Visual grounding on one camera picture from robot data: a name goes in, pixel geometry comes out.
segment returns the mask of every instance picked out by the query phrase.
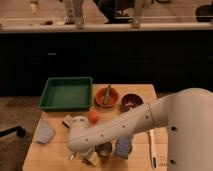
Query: wooden bowl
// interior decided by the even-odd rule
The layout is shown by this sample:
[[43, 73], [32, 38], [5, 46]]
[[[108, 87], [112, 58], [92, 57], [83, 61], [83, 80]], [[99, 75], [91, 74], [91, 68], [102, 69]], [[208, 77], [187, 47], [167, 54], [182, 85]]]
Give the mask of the wooden bowl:
[[106, 93], [107, 87], [100, 89], [97, 94], [95, 95], [95, 102], [98, 104], [98, 106], [100, 107], [104, 107], [104, 108], [109, 108], [109, 107], [113, 107], [116, 102], [118, 101], [119, 95], [117, 90], [115, 90], [114, 88], [110, 88], [110, 92], [109, 92], [109, 100], [107, 104], [104, 104], [104, 96]]

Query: green tray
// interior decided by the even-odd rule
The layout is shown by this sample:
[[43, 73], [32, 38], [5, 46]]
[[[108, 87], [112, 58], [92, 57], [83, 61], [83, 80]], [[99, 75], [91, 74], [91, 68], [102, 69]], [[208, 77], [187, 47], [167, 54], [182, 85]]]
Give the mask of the green tray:
[[39, 108], [45, 112], [88, 111], [92, 105], [92, 78], [49, 78]]

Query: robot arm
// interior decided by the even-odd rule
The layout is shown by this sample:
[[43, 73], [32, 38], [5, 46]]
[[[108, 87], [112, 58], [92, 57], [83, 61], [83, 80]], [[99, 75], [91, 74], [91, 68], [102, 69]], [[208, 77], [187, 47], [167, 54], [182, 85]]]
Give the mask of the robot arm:
[[168, 126], [168, 170], [213, 170], [213, 94], [186, 89], [134, 108], [110, 122], [88, 128], [83, 117], [73, 119], [68, 147], [91, 147], [154, 127]]
[[86, 118], [78, 116], [73, 118], [69, 132], [68, 147], [74, 152], [84, 152], [91, 147], [109, 142], [121, 137], [162, 127], [168, 124], [168, 99], [171, 96], [143, 104], [110, 122], [88, 128]]

